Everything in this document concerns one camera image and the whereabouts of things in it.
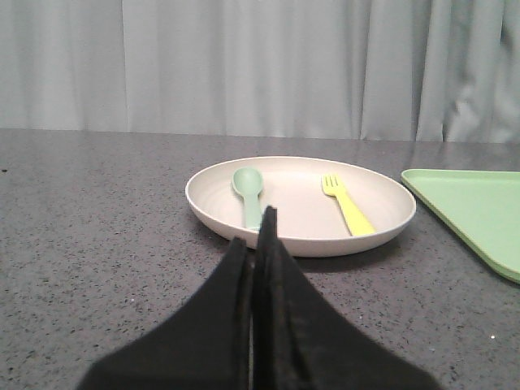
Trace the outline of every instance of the tray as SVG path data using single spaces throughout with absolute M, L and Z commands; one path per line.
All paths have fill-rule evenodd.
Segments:
M 401 178 L 494 271 L 520 283 L 520 172 L 409 169 Z

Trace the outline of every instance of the gray countertop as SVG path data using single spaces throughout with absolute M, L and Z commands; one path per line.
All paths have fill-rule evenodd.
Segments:
M 228 245 L 189 209 L 186 182 L 262 155 L 394 180 L 411 167 L 520 170 L 520 145 L 0 130 L 0 388 L 74 388 L 179 309 Z M 445 388 L 520 388 L 520 286 L 420 202 L 386 245 L 298 262 L 351 323 Z

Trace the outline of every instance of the round plate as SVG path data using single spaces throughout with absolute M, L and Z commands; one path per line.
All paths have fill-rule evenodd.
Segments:
M 255 248 L 258 232 L 246 229 L 243 202 L 232 188 L 233 172 L 255 167 L 263 175 L 262 208 L 278 210 L 278 237 L 292 256 L 328 257 L 354 254 L 390 241 L 415 213 L 412 194 L 395 180 L 342 162 L 302 157 L 256 157 L 222 162 L 194 175 L 186 197 L 209 229 Z M 334 197 L 323 194 L 321 177 L 337 173 L 350 197 L 372 222 L 376 233 L 351 236 Z

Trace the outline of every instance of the green spoon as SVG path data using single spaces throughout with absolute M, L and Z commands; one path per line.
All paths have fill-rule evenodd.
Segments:
M 262 191 L 262 174 L 255 168 L 237 169 L 232 178 L 233 189 L 244 198 L 245 227 L 258 230 L 262 223 L 262 210 L 258 194 Z

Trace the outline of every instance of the curtain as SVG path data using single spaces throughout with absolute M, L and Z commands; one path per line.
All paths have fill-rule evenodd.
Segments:
M 0 0 L 0 128 L 520 141 L 520 0 Z

